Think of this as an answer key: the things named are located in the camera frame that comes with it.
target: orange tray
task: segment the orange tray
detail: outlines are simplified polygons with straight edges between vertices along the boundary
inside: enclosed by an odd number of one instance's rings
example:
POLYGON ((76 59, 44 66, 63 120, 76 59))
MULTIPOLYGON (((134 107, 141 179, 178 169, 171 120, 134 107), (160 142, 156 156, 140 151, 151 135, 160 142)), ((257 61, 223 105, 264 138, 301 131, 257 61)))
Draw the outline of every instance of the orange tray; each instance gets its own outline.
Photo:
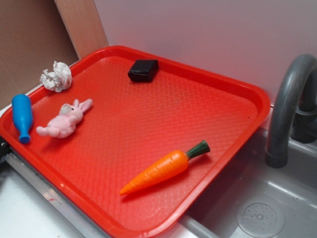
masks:
POLYGON ((21 144, 9 108, 0 135, 89 218, 114 237, 152 237, 173 225, 266 119, 260 88, 126 47, 98 50, 71 67, 72 86, 32 92, 31 142, 21 144), (131 82, 135 60, 157 59, 151 83, 131 82), (65 139, 40 137, 64 103, 93 106, 65 139), (206 140, 211 152, 166 182, 120 196, 167 153, 206 140))

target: sink basin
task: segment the sink basin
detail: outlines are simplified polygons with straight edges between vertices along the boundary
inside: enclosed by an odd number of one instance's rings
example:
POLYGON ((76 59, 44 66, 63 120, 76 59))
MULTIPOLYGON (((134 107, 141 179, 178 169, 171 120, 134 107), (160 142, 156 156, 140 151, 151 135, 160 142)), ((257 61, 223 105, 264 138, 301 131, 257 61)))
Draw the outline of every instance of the sink basin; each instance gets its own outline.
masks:
POLYGON ((317 149, 290 140, 288 164, 274 169, 266 137, 259 129, 187 211, 206 237, 316 237, 317 149))

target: blue toy bottle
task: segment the blue toy bottle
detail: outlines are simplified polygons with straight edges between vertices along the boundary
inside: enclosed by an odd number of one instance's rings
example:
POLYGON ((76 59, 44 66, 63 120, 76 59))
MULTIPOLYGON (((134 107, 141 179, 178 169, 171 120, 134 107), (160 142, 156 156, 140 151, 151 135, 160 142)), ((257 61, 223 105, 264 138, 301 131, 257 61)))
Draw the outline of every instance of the blue toy bottle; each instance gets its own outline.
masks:
POLYGON ((29 143, 29 130, 33 124, 31 100, 24 94, 18 94, 12 99, 13 124, 19 130, 19 141, 29 143))

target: tray rim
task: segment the tray rim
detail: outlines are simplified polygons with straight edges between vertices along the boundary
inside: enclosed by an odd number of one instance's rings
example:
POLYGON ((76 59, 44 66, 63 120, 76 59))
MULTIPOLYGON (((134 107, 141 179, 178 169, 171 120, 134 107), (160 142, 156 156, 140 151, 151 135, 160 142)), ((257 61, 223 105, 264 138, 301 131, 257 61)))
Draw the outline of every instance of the tray rim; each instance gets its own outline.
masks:
MULTIPOLYGON (((84 71, 89 66, 93 65, 97 61, 110 57, 110 56, 118 56, 123 57, 125 59, 135 60, 135 59, 157 59, 159 61, 160 70, 164 70, 170 73, 177 74, 178 76, 183 76, 185 78, 189 78, 190 80, 196 81, 201 84, 208 85, 210 87, 214 87, 216 89, 222 90, 225 88, 226 92, 240 96, 251 101, 258 109, 258 116, 256 119, 248 126, 248 128, 240 135, 240 137, 234 142, 234 144, 223 154, 222 158, 217 161, 214 167, 223 168, 231 158, 238 152, 238 150, 244 145, 244 143, 252 136, 252 134, 259 128, 261 123, 267 118, 268 113, 270 111, 270 100, 267 94, 259 88, 258 86, 242 82, 236 79, 232 79, 226 76, 222 76, 220 74, 212 73, 203 69, 199 69, 196 67, 188 66, 179 62, 175 62, 169 59, 165 59, 162 57, 158 57, 152 54, 148 54, 142 51, 134 50, 125 46, 110 46, 106 48, 99 49, 95 52, 92 52, 88 56, 79 60, 75 64, 73 64, 70 69, 72 72, 72 76, 75 77, 80 72, 84 71)), ((54 93, 53 91, 48 91, 41 86, 31 92, 28 96, 31 99, 32 105, 38 102, 43 97, 54 93)), ((13 138, 8 132, 6 132, 2 126, 5 118, 9 117, 12 113, 12 107, 9 107, 3 115, 0 117, 0 135, 13 147, 15 150, 19 148, 18 153, 22 154, 23 157, 29 158, 34 157, 33 154, 30 153, 26 146, 21 146, 16 138, 13 138)), ((48 168, 51 166, 49 164, 43 164, 43 161, 40 161, 39 158, 36 158, 36 161, 31 163, 28 161, 36 170, 38 170, 48 181, 52 182, 55 186, 56 184, 64 184, 64 187, 56 186, 57 189, 63 193, 66 197, 67 194, 76 194, 76 206, 81 209, 84 213, 87 210, 90 210, 89 214, 86 213, 90 219, 93 219, 96 224, 98 224, 103 230, 107 233, 120 236, 120 237, 151 237, 157 235, 172 226, 177 220, 180 218, 182 214, 189 208, 189 206, 195 201, 195 199, 204 191, 204 189, 215 179, 217 174, 221 173, 221 169, 215 171, 215 169, 210 170, 204 177, 204 179, 199 182, 199 184, 192 190, 192 192, 175 208, 174 213, 164 220, 161 224, 158 224, 152 230, 145 231, 130 231, 125 229, 120 223, 114 220, 111 216, 106 217, 108 220, 105 223, 105 219, 97 219, 96 217, 100 217, 101 212, 99 211, 99 207, 93 207, 90 203, 82 199, 79 195, 81 192, 72 186, 71 182, 66 181, 66 179, 61 179, 59 176, 55 175, 52 171, 48 171, 48 173, 43 174, 48 168)))

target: toy carrot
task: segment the toy carrot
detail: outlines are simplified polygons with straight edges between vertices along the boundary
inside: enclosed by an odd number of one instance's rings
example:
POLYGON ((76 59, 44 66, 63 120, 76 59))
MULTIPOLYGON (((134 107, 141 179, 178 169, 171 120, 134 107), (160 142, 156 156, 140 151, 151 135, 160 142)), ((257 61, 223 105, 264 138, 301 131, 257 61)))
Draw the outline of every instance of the toy carrot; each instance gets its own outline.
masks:
POLYGON ((186 153, 180 150, 170 152, 132 179, 120 191, 120 195, 130 194, 165 181, 186 170, 190 159, 209 151, 207 142, 203 140, 186 153))

